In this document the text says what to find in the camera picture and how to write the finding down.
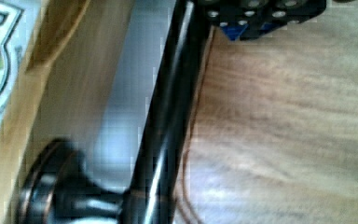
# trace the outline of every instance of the wooden table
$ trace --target wooden table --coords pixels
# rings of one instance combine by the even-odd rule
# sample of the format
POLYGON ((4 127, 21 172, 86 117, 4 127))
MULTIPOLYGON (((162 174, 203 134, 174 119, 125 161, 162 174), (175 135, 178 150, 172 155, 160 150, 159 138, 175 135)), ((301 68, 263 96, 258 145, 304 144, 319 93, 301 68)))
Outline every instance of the wooden table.
POLYGON ((358 223, 358 2, 254 42, 217 32, 194 122, 203 223, 358 223))

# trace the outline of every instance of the blue object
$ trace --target blue object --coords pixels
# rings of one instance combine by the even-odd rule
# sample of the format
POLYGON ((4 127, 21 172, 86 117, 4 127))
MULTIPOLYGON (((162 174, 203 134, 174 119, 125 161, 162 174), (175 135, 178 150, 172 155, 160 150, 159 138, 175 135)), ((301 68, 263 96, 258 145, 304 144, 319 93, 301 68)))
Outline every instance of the blue object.
POLYGON ((248 28, 248 24, 246 25, 236 25, 236 26, 225 26, 222 27, 222 31, 226 34, 229 40, 235 41, 245 32, 248 28))

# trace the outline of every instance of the wood grain surface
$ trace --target wood grain surface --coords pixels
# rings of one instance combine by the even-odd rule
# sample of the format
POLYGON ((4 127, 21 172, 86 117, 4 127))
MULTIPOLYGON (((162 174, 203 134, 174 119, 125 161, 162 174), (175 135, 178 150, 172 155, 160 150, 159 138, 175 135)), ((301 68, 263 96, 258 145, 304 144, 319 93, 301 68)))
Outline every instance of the wood grain surface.
POLYGON ((358 223, 358 2, 252 42, 217 32, 189 150, 190 223, 358 223))

